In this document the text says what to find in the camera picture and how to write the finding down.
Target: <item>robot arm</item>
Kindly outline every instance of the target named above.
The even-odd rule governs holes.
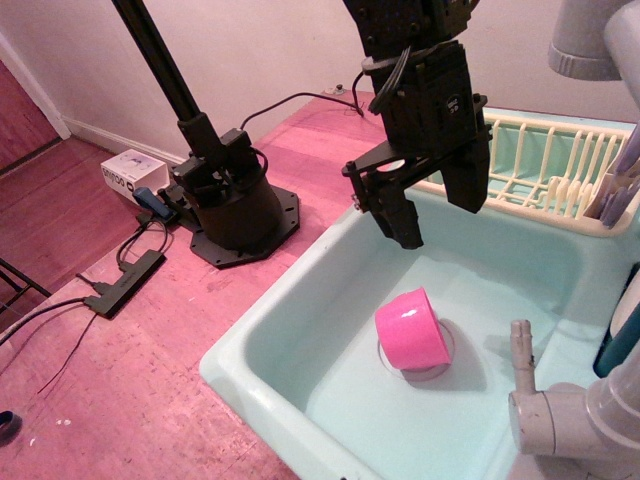
[[[464,48],[453,40],[478,0],[344,0],[368,58],[387,141],[343,169],[356,207],[370,211],[385,236],[422,246],[417,213],[404,190],[440,171],[450,203],[476,213],[487,196],[489,127],[473,94]],[[385,165],[402,165],[384,170]]]

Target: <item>sink basin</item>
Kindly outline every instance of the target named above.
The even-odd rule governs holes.
[[[205,381],[302,478],[473,479],[516,456],[510,322],[532,323],[539,388],[587,386],[634,262],[637,221],[597,238],[407,192],[425,242],[402,250],[350,210],[203,358]],[[424,287],[448,368],[393,369],[374,313]]]

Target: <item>black metal pole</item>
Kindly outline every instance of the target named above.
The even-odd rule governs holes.
[[[178,116],[178,127],[196,157],[214,170],[227,151],[207,115],[200,111],[142,0],[112,0],[142,56]]]

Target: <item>dish rack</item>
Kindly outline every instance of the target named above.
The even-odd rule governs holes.
[[[638,208],[636,197],[612,228],[585,216],[630,130],[594,124],[486,112],[492,125],[489,195],[485,208],[592,236],[626,230]],[[446,195],[440,173],[417,188]]]

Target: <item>faucet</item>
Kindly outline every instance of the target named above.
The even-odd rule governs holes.
[[[528,320],[511,323],[511,356],[516,389],[509,416],[521,453],[571,458],[604,480],[640,478],[640,343],[587,389],[536,389]]]

